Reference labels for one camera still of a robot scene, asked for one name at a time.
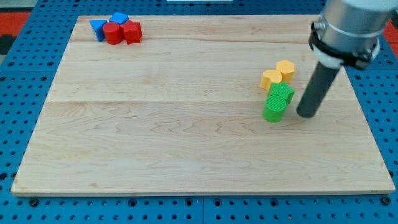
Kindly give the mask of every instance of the blue pegboard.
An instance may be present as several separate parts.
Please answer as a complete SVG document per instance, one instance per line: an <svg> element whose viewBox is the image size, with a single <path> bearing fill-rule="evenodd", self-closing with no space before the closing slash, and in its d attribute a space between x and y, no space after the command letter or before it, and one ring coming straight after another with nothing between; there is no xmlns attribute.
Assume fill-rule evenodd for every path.
<svg viewBox="0 0 398 224"><path fill-rule="evenodd" d="M398 196L19 198L9 189L79 15L318 14L324 0L39 0L0 67L0 223L397 223ZM348 69L387 168L398 177L398 61L381 39Z"/></svg>

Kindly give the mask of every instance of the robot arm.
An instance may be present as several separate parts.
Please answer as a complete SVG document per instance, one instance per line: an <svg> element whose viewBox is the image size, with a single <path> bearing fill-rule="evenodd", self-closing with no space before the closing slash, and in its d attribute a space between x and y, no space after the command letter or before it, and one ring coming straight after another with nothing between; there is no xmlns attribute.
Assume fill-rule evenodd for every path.
<svg viewBox="0 0 398 224"><path fill-rule="evenodd" d="M315 115L342 65L365 69L379 53L378 37L398 0L329 0L311 25L309 44L319 62L297 113Z"/></svg>

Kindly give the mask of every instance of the wooden board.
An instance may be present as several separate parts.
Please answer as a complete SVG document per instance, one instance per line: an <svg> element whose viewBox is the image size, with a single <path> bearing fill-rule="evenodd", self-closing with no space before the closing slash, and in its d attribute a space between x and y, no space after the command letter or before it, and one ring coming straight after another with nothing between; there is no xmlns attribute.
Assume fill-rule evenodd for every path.
<svg viewBox="0 0 398 224"><path fill-rule="evenodd" d="M384 194L394 184L342 70L317 116L295 108L315 16L141 16L141 44L79 17L17 173L19 196ZM264 121L263 70L296 90Z"/></svg>

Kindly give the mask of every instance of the blue block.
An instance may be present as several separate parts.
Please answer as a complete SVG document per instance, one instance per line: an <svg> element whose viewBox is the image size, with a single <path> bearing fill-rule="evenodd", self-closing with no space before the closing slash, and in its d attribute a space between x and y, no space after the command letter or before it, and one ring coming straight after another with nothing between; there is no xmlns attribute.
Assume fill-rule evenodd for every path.
<svg viewBox="0 0 398 224"><path fill-rule="evenodd" d="M102 30L102 27L107 23L106 20L90 20L91 27L94 30L95 35L97 36L97 40L99 42L103 41L105 39L105 34L104 31Z"/></svg>
<svg viewBox="0 0 398 224"><path fill-rule="evenodd" d="M129 16L120 12L115 12L113 16L109 19L110 22L117 22L118 24L123 24L129 20Z"/></svg>

